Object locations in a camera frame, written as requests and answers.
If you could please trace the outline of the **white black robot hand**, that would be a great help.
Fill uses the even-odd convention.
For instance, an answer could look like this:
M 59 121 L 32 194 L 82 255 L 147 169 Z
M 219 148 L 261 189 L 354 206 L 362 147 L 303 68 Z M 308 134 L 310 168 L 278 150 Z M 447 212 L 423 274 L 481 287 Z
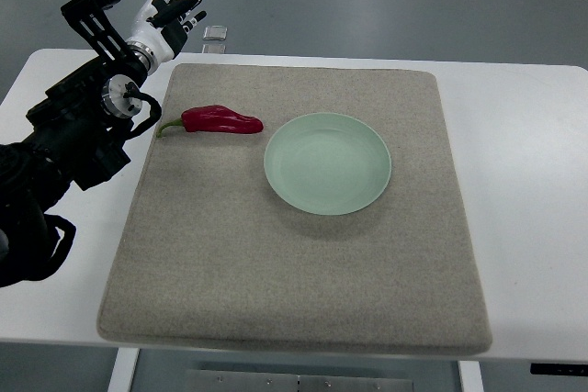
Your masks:
M 206 16 L 198 11 L 204 0 L 147 0 L 131 26 L 127 44 L 144 60 L 149 72 L 173 60 L 188 34 Z

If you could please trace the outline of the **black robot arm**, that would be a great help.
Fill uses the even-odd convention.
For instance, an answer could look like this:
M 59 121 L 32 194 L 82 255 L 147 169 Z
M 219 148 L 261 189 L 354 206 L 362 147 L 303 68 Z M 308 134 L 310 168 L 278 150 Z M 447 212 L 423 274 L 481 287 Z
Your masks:
M 46 92 L 26 114 L 32 133 L 1 147 L 1 285 L 41 281 L 57 272 L 76 227 L 50 214 L 71 184 L 108 181 L 130 158 L 127 140 L 162 115 L 140 88 L 145 62 L 111 26 L 106 10 L 120 0 L 72 0 L 61 12 L 96 52 Z

